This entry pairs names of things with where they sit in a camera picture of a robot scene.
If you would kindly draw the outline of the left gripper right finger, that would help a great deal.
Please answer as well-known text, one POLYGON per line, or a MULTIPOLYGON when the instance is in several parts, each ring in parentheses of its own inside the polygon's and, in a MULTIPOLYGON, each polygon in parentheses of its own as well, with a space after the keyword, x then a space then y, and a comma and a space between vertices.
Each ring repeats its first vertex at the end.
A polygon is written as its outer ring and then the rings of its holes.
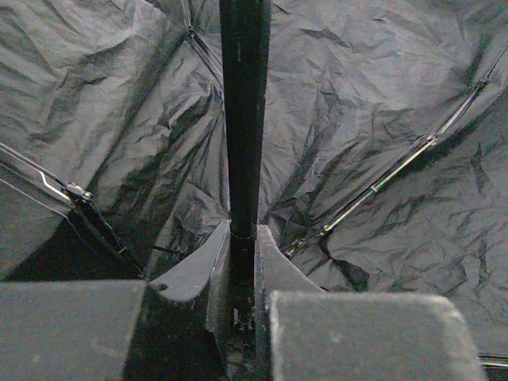
POLYGON ((483 380, 468 326, 446 298, 322 290, 266 225, 255 254, 262 380, 483 380))

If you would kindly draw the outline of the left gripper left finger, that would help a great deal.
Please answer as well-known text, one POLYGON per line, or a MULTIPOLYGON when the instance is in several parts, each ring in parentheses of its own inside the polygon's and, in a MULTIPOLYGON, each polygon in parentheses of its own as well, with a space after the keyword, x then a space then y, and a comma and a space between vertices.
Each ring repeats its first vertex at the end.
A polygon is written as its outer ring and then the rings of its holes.
POLYGON ((1 283, 4 380, 223 380, 227 309, 217 290, 222 221, 190 256, 147 282, 62 228, 1 283))

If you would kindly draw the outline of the lavender umbrella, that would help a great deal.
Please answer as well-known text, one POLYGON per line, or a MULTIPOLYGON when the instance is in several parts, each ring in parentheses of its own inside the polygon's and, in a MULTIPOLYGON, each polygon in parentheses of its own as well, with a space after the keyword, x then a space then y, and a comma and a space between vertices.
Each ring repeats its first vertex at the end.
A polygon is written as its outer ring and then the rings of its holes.
POLYGON ((260 225, 324 291, 448 299, 506 379, 506 2, 2 2, 1 283, 62 228, 151 282, 222 221, 223 380, 262 380, 260 225))

